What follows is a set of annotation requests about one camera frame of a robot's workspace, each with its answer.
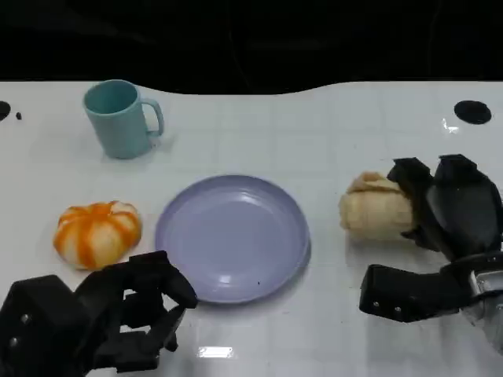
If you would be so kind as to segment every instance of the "plate rim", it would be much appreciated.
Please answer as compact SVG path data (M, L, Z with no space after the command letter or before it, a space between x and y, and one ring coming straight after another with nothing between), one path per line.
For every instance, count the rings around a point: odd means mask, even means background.
M285 278L281 280L279 283L275 284L272 286L271 289L267 290L266 293L262 293L260 295L251 295L250 297L247 298L242 298L242 299L211 299L211 298L201 298L197 297L200 302L205 302L205 303L210 303L210 304L224 304L224 305L230 305L230 304L243 304L246 302L254 302L266 297L271 296L275 292L279 291L282 287L284 287L288 282L290 282L297 274L304 269L304 267L307 265L307 263L310 260L310 254L311 254L311 237L310 237L310 230L309 230L309 224L307 223L307 218L304 212L302 211L301 206L297 203L297 201L291 196L284 188L281 186L263 179L263 178L258 178L255 176L247 175L247 174L220 174L220 175L214 175L210 177L203 178L199 181L196 181L192 183L191 185L185 187L181 191L179 191L173 199L171 199L165 206L163 211L161 212L160 216L157 218L157 223L156 223L156 230L154 234L154 243L155 243L155 248L156 250L163 250L163 248L160 246L160 224L163 222L163 218L166 216L166 213L168 210L173 207L176 203L178 203L180 200L182 200L182 197L184 194L186 194L190 190L196 189L200 185L205 185L209 181L217 181L219 179L223 178L231 178L231 179L237 179L237 178L244 178L244 179L249 179L252 181L261 181L262 183L265 183L267 185L270 185L274 187L276 190L279 190L280 192L283 193L294 205L295 209L300 213L300 219L302 221L302 232L303 232L303 239L304 243L302 245L302 255L301 258L298 260L298 262L295 265L295 268L292 269L292 271L288 274L285 274ZM166 250L168 259L170 257L170 252Z

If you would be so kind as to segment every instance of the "mug handle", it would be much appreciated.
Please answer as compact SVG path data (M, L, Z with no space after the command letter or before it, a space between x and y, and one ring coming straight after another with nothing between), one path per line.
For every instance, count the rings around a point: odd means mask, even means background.
M148 104L153 107L154 112L156 112L157 122L159 123L159 129L157 131L147 131L150 136L160 136L164 132L164 117L163 112L160 109L159 102L151 100L150 98L142 98L140 100L142 104Z

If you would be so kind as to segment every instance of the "black hole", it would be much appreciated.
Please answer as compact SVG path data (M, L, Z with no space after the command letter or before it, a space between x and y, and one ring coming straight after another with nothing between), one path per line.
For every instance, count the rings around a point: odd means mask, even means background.
M10 104L0 101L0 122L10 114Z

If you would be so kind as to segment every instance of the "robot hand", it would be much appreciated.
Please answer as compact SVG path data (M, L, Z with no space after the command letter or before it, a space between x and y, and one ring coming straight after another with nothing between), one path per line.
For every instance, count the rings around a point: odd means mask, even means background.
M178 305L167 311L162 295ZM81 377L155 369L197 297L165 251L91 273L72 292L56 276L14 283L0 309L0 377ZM121 332L150 326L146 331Z

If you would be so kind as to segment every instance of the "screw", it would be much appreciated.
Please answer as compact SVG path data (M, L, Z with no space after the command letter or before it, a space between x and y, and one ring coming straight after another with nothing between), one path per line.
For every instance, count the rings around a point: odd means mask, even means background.
M19 339L18 338L12 338L9 341L9 347L14 348L19 344Z

